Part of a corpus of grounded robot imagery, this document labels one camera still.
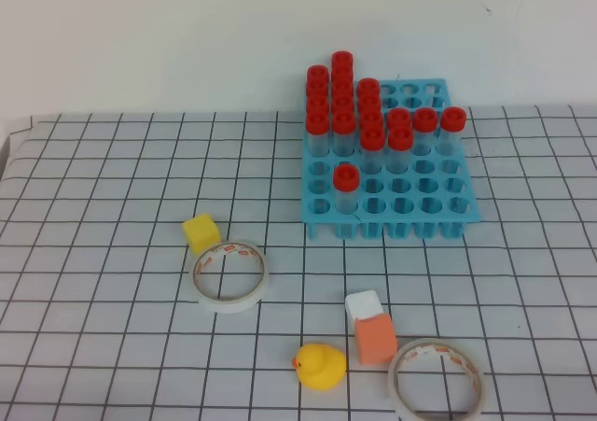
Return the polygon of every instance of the roll of tape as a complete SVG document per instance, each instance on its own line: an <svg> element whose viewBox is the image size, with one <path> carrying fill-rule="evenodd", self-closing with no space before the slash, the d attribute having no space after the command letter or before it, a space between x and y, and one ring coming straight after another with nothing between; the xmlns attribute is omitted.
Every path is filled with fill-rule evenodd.
<svg viewBox="0 0 597 421"><path fill-rule="evenodd" d="M231 300L208 296L199 282L201 272L214 262L214 260L233 253L247 257L247 260L254 260L261 271L261 280L253 290L241 298ZM195 288L197 301L206 309L219 314L235 314L253 307L263 298L270 280L270 272L268 271L265 256L261 254L256 246L242 242L221 242L209 247L201 253L197 262L195 262L195 267L188 273Z"/></svg>
<svg viewBox="0 0 597 421"><path fill-rule="evenodd" d="M463 351L442 339L420 339L402 346L390 363L388 372L388 390L390 399L394 405L396 414L405 421L437 421L436 418L426 417L416 414L405 401L400 398L398 392L398 370L403 363L415 360L424 355L441 355L452 363L458 365L473 383L475 392L475 403L467 414L460 417L454 417L459 421L474 421L479 419L483 402L485 401L485 385L483 384L483 375L475 362Z"/></svg>

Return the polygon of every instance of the rubber duck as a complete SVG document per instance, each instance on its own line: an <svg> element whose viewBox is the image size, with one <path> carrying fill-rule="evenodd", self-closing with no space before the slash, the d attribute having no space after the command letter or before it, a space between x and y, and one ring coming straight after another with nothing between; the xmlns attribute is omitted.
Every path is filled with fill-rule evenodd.
<svg viewBox="0 0 597 421"><path fill-rule="evenodd" d="M346 374L346 357L328 344L305 344L292 359L300 382L313 390L326 391Z"/></svg>

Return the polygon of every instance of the test tube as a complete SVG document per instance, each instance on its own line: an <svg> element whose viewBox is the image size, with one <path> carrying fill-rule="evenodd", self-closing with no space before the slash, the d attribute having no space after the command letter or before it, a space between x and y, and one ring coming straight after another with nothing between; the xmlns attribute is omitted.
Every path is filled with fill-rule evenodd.
<svg viewBox="0 0 597 421"><path fill-rule="evenodd" d="M404 174L409 169L410 149L414 133L410 127L397 127L388 137L388 158L386 168L392 174Z"/></svg>
<svg viewBox="0 0 597 421"><path fill-rule="evenodd" d="M334 131L334 153L339 157L349 157L354 153L356 119L353 111L337 111L332 116Z"/></svg>
<svg viewBox="0 0 597 421"><path fill-rule="evenodd" d="M428 155L436 141L437 111L433 108L419 108L414 112L414 147L417 156Z"/></svg>
<svg viewBox="0 0 597 421"><path fill-rule="evenodd" d="M388 113L386 127L388 133L397 128L409 129L411 127L410 112L406 108L392 108Z"/></svg>
<svg viewBox="0 0 597 421"><path fill-rule="evenodd" d="M382 111L382 99L380 96L375 94L365 94L363 97L358 98L358 112L363 113L367 110L380 110Z"/></svg>
<svg viewBox="0 0 597 421"><path fill-rule="evenodd" d="M341 64L350 66L353 69L353 54L348 50L339 50L332 54L332 68Z"/></svg>
<svg viewBox="0 0 597 421"><path fill-rule="evenodd" d="M307 115L307 145L314 157L325 157L329 151L328 137L329 115L311 113Z"/></svg>
<svg viewBox="0 0 597 421"><path fill-rule="evenodd" d="M329 83L329 71L322 64L315 64L307 70L307 81L320 80Z"/></svg>
<svg viewBox="0 0 597 421"><path fill-rule="evenodd" d="M332 97L332 113L338 111L354 112L354 98L349 92L335 92Z"/></svg>
<svg viewBox="0 0 597 421"><path fill-rule="evenodd" d="M367 127L361 132L363 162L361 169L365 174L377 174L382 169L385 132L381 127Z"/></svg>
<svg viewBox="0 0 597 421"><path fill-rule="evenodd" d="M383 114L380 110L365 110L359 115L359 128L364 131L367 127L383 129Z"/></svg>
<svg viewBox="0 0 597 421"><path fill-rule="evenodd" d="M437 151L441 155L453 155L458 148L460 133L466 124L466 112L457 106L446 108L441 115Z"/></svg>
<svg viewBox="0 0 597 421"><path fill-rule="evenodd" d="M335 82L332 82L332 98L341 94L349 94L350 96L354 97L354 87L351 80L339 79Z"/></svg>
<svg viewBox="0 0 597 421"><path fill-rule="evenodd" d="M307 98L307 113L329 113L327 96L315 94Z"/></svg>
<svg viewBox="0 0 597 421"><path fill-rule="evenodd" d="M356 93L359 98L367 94L375 94L376 96L379 96L381 90L382 87L380 86L379 80L370 77L360 79L356 86Z"/></svg>
<svg viewBox="0 0 597 421"><path fill-rule="evenodd" d="M307 80L307 97L314 95L328 96L328 83L323 80Z"/></svg>
<svg viewBox="0 0 597 421"><path fill-rule="evenodd" d="M352 164L341 164L334 170L336 189L336 210L342 214L352 214L358 206L358 169Z"/></svg>

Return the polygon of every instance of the white wall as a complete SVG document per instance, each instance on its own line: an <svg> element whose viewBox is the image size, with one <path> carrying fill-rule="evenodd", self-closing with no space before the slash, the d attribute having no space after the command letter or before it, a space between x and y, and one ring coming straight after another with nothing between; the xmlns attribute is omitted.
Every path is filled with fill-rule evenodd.
<svg viewBox="0 0 597 421"><path fill-rule="evenodd" d="M0 0L0 115L294 109L340 48L360 77L444 77L456 103L596 101L596 17L597 0Z"/></svg>

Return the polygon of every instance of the yellow foam block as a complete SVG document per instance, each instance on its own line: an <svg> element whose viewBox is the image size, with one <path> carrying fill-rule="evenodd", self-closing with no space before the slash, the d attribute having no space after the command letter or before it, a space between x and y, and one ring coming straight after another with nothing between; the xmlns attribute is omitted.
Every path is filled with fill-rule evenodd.
<svg viewBox="0 0 597 421"><path fill-rule="evenodd" d="M220 231L207 214L200 214L184 222L183 232L187 237L188 246L195 255L221 240Z"/></svg>

